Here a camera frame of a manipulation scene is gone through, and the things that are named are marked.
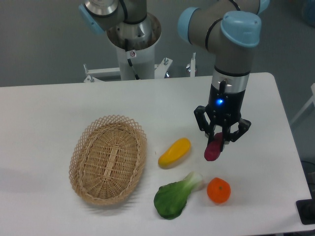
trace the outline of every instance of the oval basket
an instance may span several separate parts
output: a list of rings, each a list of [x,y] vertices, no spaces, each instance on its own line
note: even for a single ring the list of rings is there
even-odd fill
[[[83,132],[70,162],[74,191],[88,203],[119,203],[135,189],[146,161],[141,126],[124,116],[103,117]]]

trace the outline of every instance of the light blue joint cap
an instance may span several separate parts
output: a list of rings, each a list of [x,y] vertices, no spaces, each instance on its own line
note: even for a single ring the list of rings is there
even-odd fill
[[[260,14],[261,12],[266,10],[267,7],[269,6],[269,3],[270,3],[270,0],[260,0],[260,6],[259,6],[258,14]]]
[[[85,9],[83,4],[79,6],[80,14],[85,21],[85,23],[88,25],[90,30],[95,34],[102,34],[104,33],[104,30],[98,25],[98,23],[93,19],[93,17],[89,14],[89,12]]]
[[[177,32],[178,35],[186,42],[189,42],[188,38],[188,27],[189,27],[189,22],[191,19],[191,16],[197,10],[197,7],[190,7],[187,8],[185,11],[182,12],[181,16],[178,19],[178,24],[177,24]]]
[[[244,11],[229,11],[221,22],[222,33],[233,43],[253,48],[259,43],[261,19]]]

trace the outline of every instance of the black cable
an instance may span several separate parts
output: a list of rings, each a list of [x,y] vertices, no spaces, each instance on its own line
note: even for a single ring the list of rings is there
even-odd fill
[[[219,19],[217,19],[216,21],[214,21],[214,22],[212,23],[212,25],[209,27],[208,31],[207,31],[206,40],[205,40],[205,47],[206,47],[207,50],[208,50],[208,40],[209,40],[209,36],[210,36],[211,30],[212,30],[213,27],[214,27],[219,21],[221,21],[221,20],[222,20],[222,18],[219,18]]]
[[[125,39],[125,52],[128,52],[128,39]],[[138,76],[138,73],[136,72],[131,59],[127,59],[129,66],[132,68],[133,73],[134,73],[134,77],[136,78],[136,80],[140,80],[140,77]]]
[[[123,8],[125,19],[127,19],[128,18],[128,11],[127,11],[126,4],[125,4],[124,0],[119,0],[119,2],[120,2],[121,6]]]
[[[238,11],[241,10],[240,7],[239,7],[239,5],[238,5],[234,0],[229,0],[229,1],[234,5],[234,7],[236,8],[236,10],[238,10]]]

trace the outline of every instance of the toy vegetable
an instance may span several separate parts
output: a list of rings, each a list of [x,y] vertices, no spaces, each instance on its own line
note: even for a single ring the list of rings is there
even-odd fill
[[[223,142],[223,134],[217,133],[214,140],[208,144],[204,157],[207,161],[215,161],[221,154],[221,144]]]
[[[154,206],[161,217],[174,219],[182,213],[192,190],[202,186],[202,175],[190,172],[182,181],[160,187],[154,197]]]
[[[181,157],[183,157],[189,150],[191,144],[189,139],[181,138],[177,140],[172,146],[158,159],[158,164],[162,167],[168,167]]]

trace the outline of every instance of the robotic arm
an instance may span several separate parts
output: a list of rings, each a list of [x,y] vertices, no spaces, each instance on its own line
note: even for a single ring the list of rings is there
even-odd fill
[[[216,55],[208,105],[198,106],[194,114],[208,137],[208,147],[220,139],[219,154],[225,144],[237,141],[251,126],[241,118],[241,107],[259,43],[261,20],[256,14],[268,5],[269,0],[220,0],[206,10],[188,8],[178,21],[183,40]],[[235,123],[238,130],[231,133]],[[222,127],[221,135],[214,134],[216,125]]]
[[[79,11],[95,34],[106,31],[116,48],[122,80],[154,78],[154,46],[161,27],[147,12],[146,0],[86,0]]]

